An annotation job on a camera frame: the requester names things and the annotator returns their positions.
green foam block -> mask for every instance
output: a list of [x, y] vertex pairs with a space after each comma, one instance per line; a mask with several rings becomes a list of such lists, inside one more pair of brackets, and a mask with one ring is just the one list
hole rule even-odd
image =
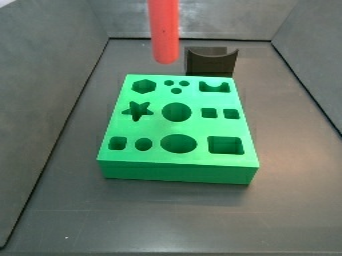
[[248, 184], [259, 161], [234, 80], [127, 75], [97, 162], [106, 178]]

hexagonal hole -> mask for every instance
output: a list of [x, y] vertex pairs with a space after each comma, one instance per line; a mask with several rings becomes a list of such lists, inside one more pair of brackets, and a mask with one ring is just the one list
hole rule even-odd
[[134, 82], [132, 90], [138, 93], [144, 94], [155, 91], [155, 87], [156, 87], [156, 83], [151, 80], [144, 79]]

red rod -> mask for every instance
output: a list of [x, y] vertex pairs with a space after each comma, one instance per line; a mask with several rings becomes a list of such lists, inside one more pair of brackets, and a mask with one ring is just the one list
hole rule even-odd
[[179, 56], [178, 0], [148, 0], [148, 13], [154, 57], [170, 64]]

rectangular hole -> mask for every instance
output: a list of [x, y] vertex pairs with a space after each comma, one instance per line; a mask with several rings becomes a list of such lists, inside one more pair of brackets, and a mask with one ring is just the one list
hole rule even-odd
[[224, 118], [239, 119], [240, 115], [236, 109], [223, 109]]
[[126, 148], [127, 138], [126, 137], [112, 137], [110, 140], [108, 148], [110, 150], [123, 150]]
[[202, 117], [204, 118], [218, 118], [218, 112], [215, 108], [202, 108]]
[[244, 154], [240, 138], [210, 136], [207, 139], [211, 154]]

small round hole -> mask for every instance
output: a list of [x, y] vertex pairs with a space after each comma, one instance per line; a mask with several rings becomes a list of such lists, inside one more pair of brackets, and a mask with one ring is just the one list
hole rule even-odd
[[174, 81], [171, 81], [171, 80], [167, 80], [167, 81], [164, 81], [164, 85], [167, 85], [167, 86], [171, 86], [171, 85], [174, 85]]
[[179, 84], [180, 84], [182, 86], [188, 86], [188, 85], [190, 85], [190, 83], [188, 83], [187, 81], [180, 81]]
[[174, 88], [174, 89], [171, 90], [171, 92], [172, 92], [174, 94], [179, 94], [179, 93], [182, 92], [182, 89]]
[[162, 110], [163, 117], [172, 122], [183, 122], [191, 116], [191, 109], [183, 103], [170, 103]]
[[152, 147], [152, 141], [147, 138], [142, 138], [135, 142], [135, 148], [140, 151], [146, 151]]

